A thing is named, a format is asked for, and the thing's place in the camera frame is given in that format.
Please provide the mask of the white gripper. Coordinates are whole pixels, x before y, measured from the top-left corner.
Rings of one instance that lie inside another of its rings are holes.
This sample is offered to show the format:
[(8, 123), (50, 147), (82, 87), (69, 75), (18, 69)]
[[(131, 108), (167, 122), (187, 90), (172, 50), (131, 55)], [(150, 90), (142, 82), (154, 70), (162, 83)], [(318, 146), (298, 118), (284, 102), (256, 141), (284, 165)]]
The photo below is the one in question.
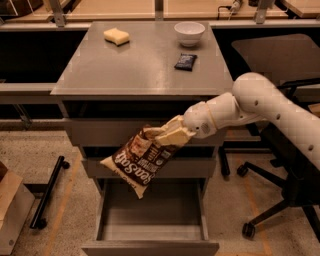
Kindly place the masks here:
[(214, 135), (217, 128), (209, 105), (202, 101), (189, 107), (183, 116), (177, 115), (161, 127), (144, 127), (143, 132), (155, 137), (162, 146), (183, 146), (193, 136), (204, 139)]

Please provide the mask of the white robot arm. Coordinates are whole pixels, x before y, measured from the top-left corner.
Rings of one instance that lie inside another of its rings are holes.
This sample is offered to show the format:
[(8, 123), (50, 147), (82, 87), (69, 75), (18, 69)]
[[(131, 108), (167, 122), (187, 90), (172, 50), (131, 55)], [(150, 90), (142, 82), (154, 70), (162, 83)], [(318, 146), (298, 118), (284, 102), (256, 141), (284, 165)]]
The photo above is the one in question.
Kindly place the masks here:
[(266, 119), (274, 124), (316, 167), (320, 168), (320, 118), (286, 98), (258, 73), (239, 76), (231, 92), (202, 101), (146, 135), (161, 145), (185, 145), (191, 138), (204, 139), (229, 126)]

